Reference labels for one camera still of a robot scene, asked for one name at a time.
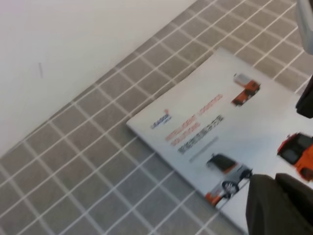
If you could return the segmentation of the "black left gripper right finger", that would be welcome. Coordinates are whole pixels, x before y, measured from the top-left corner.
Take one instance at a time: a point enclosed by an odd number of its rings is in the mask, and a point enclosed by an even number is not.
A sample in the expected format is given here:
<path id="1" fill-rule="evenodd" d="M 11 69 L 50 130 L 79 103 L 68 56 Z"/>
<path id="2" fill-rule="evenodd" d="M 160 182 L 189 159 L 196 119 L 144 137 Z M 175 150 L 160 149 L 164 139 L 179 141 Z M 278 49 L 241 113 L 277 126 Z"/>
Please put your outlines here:
<path id="1" fill-rule="evenodd" d="M 277 173 L 275 181 L 289 202 L 292 221 L 297 235 L 313 233 L 313 190 L 286 173 Z"/>

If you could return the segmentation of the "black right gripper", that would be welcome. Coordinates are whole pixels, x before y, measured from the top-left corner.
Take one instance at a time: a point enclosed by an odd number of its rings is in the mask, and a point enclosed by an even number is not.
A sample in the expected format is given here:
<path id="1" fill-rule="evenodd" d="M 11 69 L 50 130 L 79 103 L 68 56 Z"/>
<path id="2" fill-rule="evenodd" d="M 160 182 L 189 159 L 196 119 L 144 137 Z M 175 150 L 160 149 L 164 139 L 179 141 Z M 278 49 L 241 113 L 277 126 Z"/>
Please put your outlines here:
<path id="1" fill-rule="evenodd" d="M 296 104 L 296 112 L 306 118 L 313 118 L 313 77 L 311 76 L 304 92 Z"/>

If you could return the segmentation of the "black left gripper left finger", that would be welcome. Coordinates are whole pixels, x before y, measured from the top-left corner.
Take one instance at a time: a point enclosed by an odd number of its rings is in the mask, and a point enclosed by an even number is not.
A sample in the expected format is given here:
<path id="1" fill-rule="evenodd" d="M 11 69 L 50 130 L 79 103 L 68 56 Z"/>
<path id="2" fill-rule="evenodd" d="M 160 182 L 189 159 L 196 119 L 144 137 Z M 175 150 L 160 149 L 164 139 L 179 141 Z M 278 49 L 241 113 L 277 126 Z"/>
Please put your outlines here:
<path id="1" fill-rule="evenodd" d="M 246 223 L 250 235 L 296 235 L 289 202 L 275 178 L 251 177 L 246 202 Z"/>

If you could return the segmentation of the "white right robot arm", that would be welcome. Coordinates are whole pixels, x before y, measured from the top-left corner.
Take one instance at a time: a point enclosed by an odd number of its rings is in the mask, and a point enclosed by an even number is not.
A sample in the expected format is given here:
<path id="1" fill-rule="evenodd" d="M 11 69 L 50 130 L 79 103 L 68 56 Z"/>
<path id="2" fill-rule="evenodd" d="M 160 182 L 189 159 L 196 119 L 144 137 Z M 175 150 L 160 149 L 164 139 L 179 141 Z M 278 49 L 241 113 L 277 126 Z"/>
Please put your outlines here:
<path id="1" fill-rule="evenodd" d="M 303 49 L 313 54 L 313 2 L 299 0 L 296 6 L 297 23 Z M 313 79 L 310 78 L 304 92 L 298 100 L 296 112 L 303 117 L 313 118 Z M 289 136 L 278 148 L 277 155 L 295 168 L 298 175 L 307 183 L 313 181 L 313 138 L 295 133 Z M 297 194 L 294 190 L 291 199 L 306 221 L 313 224 L 313 197 Z"/>

